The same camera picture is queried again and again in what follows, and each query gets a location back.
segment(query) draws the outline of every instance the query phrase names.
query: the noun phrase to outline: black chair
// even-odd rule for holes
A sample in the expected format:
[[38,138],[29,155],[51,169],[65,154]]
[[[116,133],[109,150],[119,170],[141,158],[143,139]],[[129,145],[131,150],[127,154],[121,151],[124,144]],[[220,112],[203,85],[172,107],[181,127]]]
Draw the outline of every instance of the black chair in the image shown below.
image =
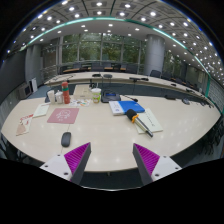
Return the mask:
[[130,73],[130,74],[137,74],[138,73],[138,66],[136,66],[136,65],[127,65],[125,72],[126,73]]
[[152,70],[150,73],[150,77],[160,78],[161,72]]

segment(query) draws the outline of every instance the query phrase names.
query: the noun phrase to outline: notebook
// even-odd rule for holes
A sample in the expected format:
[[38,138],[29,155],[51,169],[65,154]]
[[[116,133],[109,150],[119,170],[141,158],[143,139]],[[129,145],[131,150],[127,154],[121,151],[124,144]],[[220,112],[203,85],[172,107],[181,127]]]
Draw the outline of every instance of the notebook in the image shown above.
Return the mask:
[[145,112],[145,109],[135,101],[109,101],[113,115],[126,114],[129,109],[136,113]]

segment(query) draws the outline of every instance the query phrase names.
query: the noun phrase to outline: office chair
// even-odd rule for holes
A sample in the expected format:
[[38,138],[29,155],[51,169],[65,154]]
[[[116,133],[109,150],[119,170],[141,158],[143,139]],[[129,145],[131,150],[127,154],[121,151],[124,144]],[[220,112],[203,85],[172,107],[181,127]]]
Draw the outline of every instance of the office chair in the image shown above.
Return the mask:
[[160,78],[161,72],[157,71],[157,70],[152,70],[150,73],[150,77],[155,77],[155,78]]
[[150,184],[178,170],[181,170],[181,167],[177,165],[170,157],[159,156],[136,143],[133,144],[133,155],[138,165],[138,170],[143,185]]
[[137,74],[138,67],[136,65],[127,65],[125,72],[130,74]]
[[44,163],[40,169],[79,185],[91,153],[90,142],[63,154],[58,154]]

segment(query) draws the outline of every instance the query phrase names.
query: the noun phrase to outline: chair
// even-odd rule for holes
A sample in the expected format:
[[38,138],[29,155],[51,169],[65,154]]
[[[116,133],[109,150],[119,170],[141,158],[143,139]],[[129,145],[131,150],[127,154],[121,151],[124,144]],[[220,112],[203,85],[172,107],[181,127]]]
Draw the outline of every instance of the chair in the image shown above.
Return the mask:
[[136,65],[127,65],[125,72],[126,73],[130,73],[130,74],[137,74],[138,66],[136,66]]
[[160,78],[161,72],[157,71],[157,70],[152,70],[150,73],[150,77],[155,77],[155,78]]
[[138,165],[143,185],[147,185],[181,170],[181,167],[170,157],[159,156],[136,143],[133,145],[133,155]]

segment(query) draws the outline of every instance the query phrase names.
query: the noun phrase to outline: recessed light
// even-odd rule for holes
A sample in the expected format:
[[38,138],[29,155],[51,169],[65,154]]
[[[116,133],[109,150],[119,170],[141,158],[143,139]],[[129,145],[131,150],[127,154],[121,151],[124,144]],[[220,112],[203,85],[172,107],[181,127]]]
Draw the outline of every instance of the recessed light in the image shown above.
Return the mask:
[[151,16],[156,16],[156,13],[155,12],[151,12],[150,15]]
[[126,4],[125,7],[126,7],[126,8],[130,8],[131,5],[130,5],[130,4]]

